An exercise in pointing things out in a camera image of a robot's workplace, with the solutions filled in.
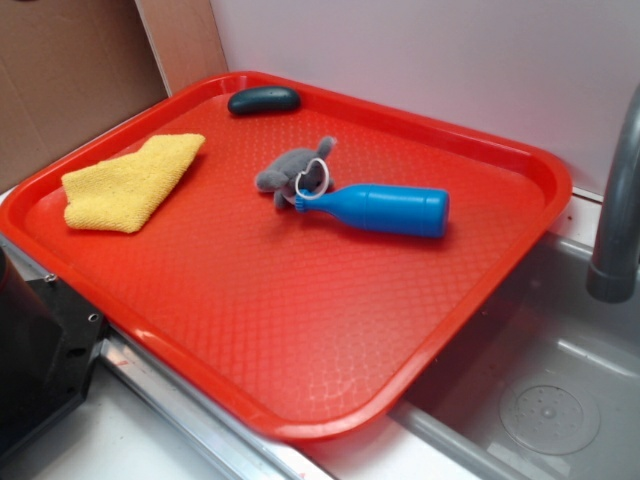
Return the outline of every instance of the sink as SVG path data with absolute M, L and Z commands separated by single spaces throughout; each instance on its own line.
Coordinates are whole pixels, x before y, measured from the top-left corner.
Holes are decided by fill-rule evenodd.
M 392 415 L 481 478 L 640 478 L 640 294 L 592 299 L 590 255 L 547 234 Z

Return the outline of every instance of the gray faucet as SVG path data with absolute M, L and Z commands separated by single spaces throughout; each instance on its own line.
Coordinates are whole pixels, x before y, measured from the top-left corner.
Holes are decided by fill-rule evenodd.
M 640 258 L 640 86 L 629 104 L 604 195 L 587 274 L 592 297 L 619 303 L 633 295 Z

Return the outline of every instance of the yellow cloth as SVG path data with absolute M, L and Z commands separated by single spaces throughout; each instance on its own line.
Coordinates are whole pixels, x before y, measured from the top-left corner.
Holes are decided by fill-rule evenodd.
M 169 195 L 205 138 L 156 135 L 136 153 L 62 176 L 71 228 L 137 232 Z

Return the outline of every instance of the gray stuffed toy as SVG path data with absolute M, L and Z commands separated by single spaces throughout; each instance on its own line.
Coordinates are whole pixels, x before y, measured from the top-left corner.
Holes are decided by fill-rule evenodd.
M 317 151 L 296 148 L 280 155 L 269 168 L 258 174 L 256 187 L 261 192 L 274 192 L 273 201 L 276 208 L 286 207 L 286 197 L 294 197 L 296 194 L 295 182 L 298 174 L 304 172 L 314 158 L 326 160 L 335 144 L 335 138 L 324 137 L 320 140 Z M 313 192 L 321 185 L 323 178 L 324 170 L 314 163 L 309 173 L 300 177 L 298 188 Z M 332 186 L 333 179 L 329 179 L 329 188 Z

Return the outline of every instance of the blue plastic bottle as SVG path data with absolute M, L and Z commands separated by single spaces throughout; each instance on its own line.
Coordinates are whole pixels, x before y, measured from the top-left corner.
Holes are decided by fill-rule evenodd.
M 431 188 L 350 185 L 316 199 L 296 195 L 296 210 L 330 213 L 364 230 L 440 238 L 447 228 L 449 194 Z

